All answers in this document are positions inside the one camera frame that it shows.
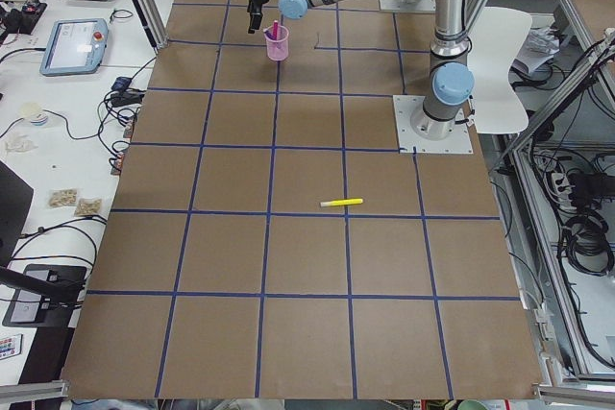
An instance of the pink marker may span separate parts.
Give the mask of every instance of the pink marker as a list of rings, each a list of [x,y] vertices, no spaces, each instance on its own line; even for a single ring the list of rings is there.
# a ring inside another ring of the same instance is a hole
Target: pink marker
[[[278,23],[278,20],[276,19],[273,22],[273,32],[271,33],[274,40],[278,40],[278,27],[279,27],[279,23]]]

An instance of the metal mounting plate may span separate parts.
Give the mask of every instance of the metal mounting plate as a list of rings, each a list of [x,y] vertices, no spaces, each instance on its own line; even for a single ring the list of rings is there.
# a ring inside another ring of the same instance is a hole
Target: metal mounting plate
[[[416,4],[406,4],[396,0],[380,0],[383,12],[434,13],[435,0],[420,0]]]
[[[400,153],[408,154],[416,150],[425,154],[472,154],[472,141],[465,124],[455,125],[451,134],[443,140],[432,141],[419,135],[412,129],[410,117],[414,110],[423,104],[424,96],[395,95],[393,107],[395,108],[395,123],[397,125],[397,142]],[[463,110],[457,114],[457,120],[464,118]]]

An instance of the small plastic bag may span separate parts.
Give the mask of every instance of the small plastic bag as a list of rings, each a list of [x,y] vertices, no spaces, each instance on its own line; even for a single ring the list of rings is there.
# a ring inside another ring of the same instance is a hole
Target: small plastic bag
[[[75,216],[98,215],[102,205],[102,199],[80,199],[75,208]]]
[[[59,208],[61,206],[75,206],[77,204],[77,196],[79,190],[77,189],[60,189],[57,191],[51,191],[49,195],[49,207]]]

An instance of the transparent plastic cup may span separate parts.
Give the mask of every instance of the transparent plastic cup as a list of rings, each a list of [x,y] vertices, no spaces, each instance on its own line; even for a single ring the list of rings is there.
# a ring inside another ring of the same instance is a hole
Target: transparent plastic cup
[[[274,40],[269,37],[272,28],[265,29],[265,41],[267,42],[267,57],[273,61],[282,61],[288,57],[288,36],[290,32],[285,26],[278,26],[278,34],[280,38]]]

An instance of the blue tape grid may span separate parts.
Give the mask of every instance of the blue tape grid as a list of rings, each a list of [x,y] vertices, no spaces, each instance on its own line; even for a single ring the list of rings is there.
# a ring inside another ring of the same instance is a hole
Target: blue tape grid
[[[226,25],[229,18],[229,12],[231,8],[245,8],[243,5],[232,5],[231,0],[227,0],[226,4],[213,4],[213,3],[197,3],[197,4],[188,4],[188,3],[176,3],[175,5],[195,5],[195,6],[216,6],[216,7],[224,7],[225,15],[222,30],[220,33],[219,42],[200,42],[200,41],[189,41],[189,40],[174,40],[175,42],[186,43],[190,45],[215,45],[219,48],[222,46],[252,46],[252,47],[262,47],[262,45],[254,45],[254,44],[235,44],[235,43],[225,43],[223,41],[224,32],[226,30]],[[250,90],[219,90],[215,89],[215,81],[218,74],[218,67],[220,61],[220,54],[216,57],[216,63],[214,66],[213,76],[211,79],[211,87],[210,88],[167,88],[167,87],[150,87],[150,90],[156,91],[190,91],[190,92],[203,92],[209,94],[209,105],[206,113],[206,122],[202,131],[201,142],[193,143],[193,144],[177,144],[177,143],[149,143],[149,142],[134,142],[134,145],[141,146],[172,146],[172,147],[192,147],[199,149],[198,155],[198,163],[195,171],[195,176],[192,184],[192,190],[190,194],[190,201],[188,210],[172,210],[172,209],[130,209],[130,208],[115,208],[112,210],[114,213],[175,213],[175,214],[185,214],[185,227],[184,227],[184,235],[181,245],[181,253],[178,261],[177,272],[175,277],[175,283],[173,290],[171,291],[109,291],[109,290],[88,290],[87,292],[90,295],[104,295],[104,296],[155,296],[155,297],[170,297],[171,305],[169,308],[168,320],[166,325],[164,344],[162,349],[162,355],[160,358],[160,367],[157,379],[156,386],[156,397],[160,396],[160,390],[162,386],[162,381],[164,377],[164,366],[166,361],[166,355],[168,351],[169,339],[171,336],[172,325],[173,325],[173,317],[175,311],[175,305],[177,298],[243,298],[243,299],[259,299],[259,313],[258,313],[258,346],[257,346],[257,365],[256,365],[256,385],[255,385],[255,397],[259,397],[260,394],[260,369],[261,369],[261,356],[262,356],[262,342],[263,342],[263,324],[264,324],[264,309],[265,309],[265,300],[267,299],[315,299],[315,300],[345,300],[348,303],[348,319],[349,319],[349,343],[350,343],[350,362],[351,362],[351,380],[352,380],[352,389],[353,389],[353,398],[358,398],[358,384],[357,383],[357,362],[355,356],[355,326],[354,326],[354,310],[353,310],[353,301],[354,300],[409,300],[409,301],[432,301],[435,311],[435,317],[437,322],[439,343],[442,353],[442,361],[446,376],[447,388],[449,393],[449,398],[454,397],[454,389],[453,383],[451,380],[451,373],[449,370],[448,357],[446,352],[446,344],[444,339],[444,332],[442,326],[442,320],[440,315],[440,302],[441,301],[519,301],[519,297],[451,297],[451,296],[439,296],[437,294],[437,287],[435,283],[435,276],[433,272],[433,264],[431,259],[431,246],[430,246],[430,237],[427,227],[427,222],[429,220],[483,220],[483,221],[498,221],[500,217],[498,216],[439,216],[439,215],[427,215],[425,211],[425,205],[423,201],[423,190],[421,185],[420,173],[419,173],[419,165],[417,161],[417,154],[414,153],[412,155],[412,162],[415,169],[416,175],[416,188],[418,191],[419,205],[420,205],[420,214],[419,215],[377,215],[377,214],[354,214],[349,211],[349,208],[344,207],[343,213],[287,213],[287,212],[273,212],[272,211],[272,195],[273,195],[273,187],[274,187],[274,171],[275,171],[275,158],[277,150],[314,150],[314,151],[337,151],[341,153],[342,156],[342,173],[343,173],[343,187],[344,187],[344,197],[348,197],[348,178],[347,178],[347,153],[348,152],[377,152],[377,153],[391,153],[397,152],[396,149],[369,149],[369,148],[349,148],[346,146],[346,133],[345,133],[345,112],[344,112],[344,98],[346,96],[364,96],[364,97],[390,97],[390,95],[380,95],[380,94],[350,94],[343,92],[343,73],[342,73],[342,51],[345,50],[354,50],[354,51],[364,51],[364,50],[375,50],[380,52],[390,52],[396,53],[398,56],[398,61],[400,65],[400,76],[402,79],[404,93],[406,93],[406,82],[404,79],[404,69],[403,69],[403,55],[404,54],[424,54],[428,53],[420,50],[403,50],[401,48],[400,36],[398,31],[398,24],[396,15],[393,14],[393,21],[395,27],[395,35],[396,35],[396,50],[389,49],[361,49],[361,48],[343,48],[341,47],[341,28],[340,28],[340,12],[351,11],[351,12],[369,12],[367,10],[355,10],[355,9],[344,9],[340,8],[337,4],[335,7],[325,7],[328,10],[332,10],[335,12],[336,19],[336,35],[337,35],[337,47],[318,47],[325,50],[331,50],[337,52],[338,57],[338,71],[339,71],[339,92],[336,93],[325,93],[325,92],[283,92],[280,91],[280,64],[278,63],[277,68],[277,80],[276,80],[276,89],[275,91],[250,91]],[[212,98],[216,93],[247,93],[247,94],[271,94],[275,95],[275,108],[274,108],[274,124],[273,124],[273,134],[272,134],[272,143],[269,146],[240,146],[240,145],[215,145],[208,144],[205,142],[207,127],[209,121],[209,113],[212,106]],[[339,104],[341,110],[341,132],[342,132],[342,140],[341,147],[307,147],[307,146],[278,146],[276,144],[276,134],[277,134],[277,115],[278,115],[278,106],[279,106],[279,98],[282,94],[305,94],[305,95],[328,95],[328,96],[338,96]],[[268,185],[268,197],[267,197],[267,209],[263,211],[225,211],[225,210],[194,210],[193,204],[196,195],[198,180],[200,176],[201,163],[203,159],[203,155],[206,149],[209,148],[224,148],[224,149],[267,149],[271,151],[270,157],[270,171],[269,171],[269,185]],[[210,215],[249,215],[249,216],[264,216],[266,217],[266,228],[265,228],[265,245],[263,252],[263,264],[262,264],[262,274],[261,274],[261,285],[260,291],[257,293],[243,293],[243,292],[185,292],[179,290],[179,283],[182,273],[182,265],[185,256],[185,246],[188,236],[188,231],[190,227],[191,216],[195,214],[210,214]],[[348,282],[348,292],[346,294],[294,294],[294,293],[267,293],[266,291],[266,277],[267,277],[267,257],[269,250],[269,232],[270,232],[270,224],[271,218],[274,216],[284,216],[284,217],[304,217],[304,218],[338,218],[343,219],[345,224],[345,249],[346,249],[346,273],[347,273],[347,282]],[[350,247],[350,221],[355,219],[406,219],[406,220],[420,220],[423,226],[427,257],[428,257],[428,267],[430,271],[430,283],[432,289],[432,295],[423,296],[397,296],[397,295],[376,295],[376,294],[355,294],[353,292],[352,285],[352,267],[351,267],[351,247]]]

